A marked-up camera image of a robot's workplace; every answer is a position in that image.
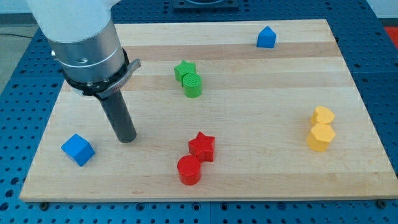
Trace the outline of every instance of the blue perforated table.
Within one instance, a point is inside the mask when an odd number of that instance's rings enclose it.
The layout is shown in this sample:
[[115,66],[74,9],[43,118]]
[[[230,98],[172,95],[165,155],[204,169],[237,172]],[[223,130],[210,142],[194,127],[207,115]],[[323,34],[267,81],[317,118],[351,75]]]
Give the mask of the blue perforated table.
[[[239,10],[173,12],[172,1],[122,1],[115,23],[327,19],[395,172],[398,50],[366,1],[250,1]],[[0,223],[397,223],[398,200],[39,204],[18,199],[63,78],[38,31],[0,97]]]

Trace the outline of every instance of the green block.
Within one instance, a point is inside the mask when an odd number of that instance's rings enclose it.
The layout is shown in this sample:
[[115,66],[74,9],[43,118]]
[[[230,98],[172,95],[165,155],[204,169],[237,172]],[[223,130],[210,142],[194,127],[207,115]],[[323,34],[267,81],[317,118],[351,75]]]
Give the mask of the green block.
[[201,95],[201,78],[196,73],[186,74],[182,80],[184,94],[189,98],[196,98]]
[[190,63],[186,61],[182,61],[179,65],[174,67],[174,75],[175,79],[179,82],[182,82],[183,77],[188,73],[196,73],[197,67],[195,63]]

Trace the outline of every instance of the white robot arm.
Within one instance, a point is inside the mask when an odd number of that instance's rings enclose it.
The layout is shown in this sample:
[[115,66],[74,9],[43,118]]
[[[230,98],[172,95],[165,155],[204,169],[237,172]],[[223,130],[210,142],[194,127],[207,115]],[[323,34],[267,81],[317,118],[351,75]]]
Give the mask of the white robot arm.
[[129,62],[111,18],[120,0],[27,0],[37,23],[63,68],[66,81],[83,95],[100,100],[121,142],[131,142],[136,130],[121,87],[139,59]]

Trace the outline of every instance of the red cylinder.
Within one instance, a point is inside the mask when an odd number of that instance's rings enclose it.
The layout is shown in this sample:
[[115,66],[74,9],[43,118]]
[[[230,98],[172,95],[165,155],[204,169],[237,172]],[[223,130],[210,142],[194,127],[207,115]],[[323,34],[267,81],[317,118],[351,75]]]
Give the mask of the red cylinder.
[[177,169],[183,184],[194,185],[199,182],[201,177],[200,161],[196,156],[187,155],[181,157],[178,161]]

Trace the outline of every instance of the blue pentagonal block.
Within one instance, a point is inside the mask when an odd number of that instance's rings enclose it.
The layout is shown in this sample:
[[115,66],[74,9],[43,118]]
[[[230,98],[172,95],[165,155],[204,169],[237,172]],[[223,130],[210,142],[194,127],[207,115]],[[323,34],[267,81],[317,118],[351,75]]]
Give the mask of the blue pentagonal block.
[[88,141],[80,137],[78,134],[74,134],[61,146],[61,148],[69,158],[79,164],[79,166],[86,164],[86,162],[95,154],[94,149]]
[[276,33],[267,26],[264,28],[257,38],[257,47],[274,48]]

